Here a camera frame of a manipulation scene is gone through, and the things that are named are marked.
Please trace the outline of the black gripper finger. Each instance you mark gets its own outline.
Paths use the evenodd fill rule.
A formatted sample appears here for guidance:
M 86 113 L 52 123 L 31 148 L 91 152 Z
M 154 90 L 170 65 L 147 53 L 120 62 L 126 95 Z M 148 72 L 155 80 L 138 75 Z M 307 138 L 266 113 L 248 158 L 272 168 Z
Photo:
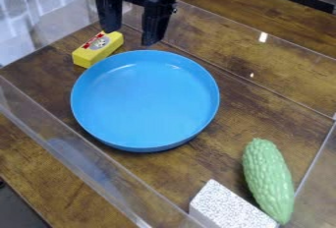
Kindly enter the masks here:
M 143 8 L 142 44 L 150 46 L 164 37 L 171 15 L 176 12 L 176 0 L 146 0 Z
M 111 33 L 122 28 L 123 0 L 96 0 L 102 29 Z

